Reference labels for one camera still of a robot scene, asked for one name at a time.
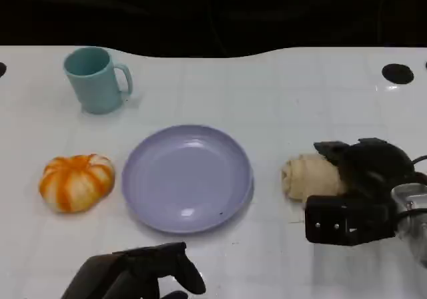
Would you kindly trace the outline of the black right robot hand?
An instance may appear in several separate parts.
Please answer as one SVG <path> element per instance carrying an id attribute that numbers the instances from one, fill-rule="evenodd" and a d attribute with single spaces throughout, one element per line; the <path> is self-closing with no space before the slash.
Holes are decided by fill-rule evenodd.
<path id="1" fill-rule="evenodd" d="M 382 139 L 363 138 L 358 143 L 320 141 L 316 151 L 337 167 L 346 193 L 385 202 L 392 188 L 415 178 L 411 159 L 400 148 Z"/>

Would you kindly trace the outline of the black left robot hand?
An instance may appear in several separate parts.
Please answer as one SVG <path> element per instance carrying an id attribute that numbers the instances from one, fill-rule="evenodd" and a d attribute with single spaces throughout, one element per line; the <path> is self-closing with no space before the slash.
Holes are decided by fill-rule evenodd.
<path id="1" fill-rule="evenodd" d="M 80 298 L 161 298 L 160 278 L 172 276 L 185 288 L 164 298 L 188 298 L 205 294 L 205 282 L 186 256 L 185 242 L 134 248 L 96 255 L 80 267 L 62 297 Z"/>

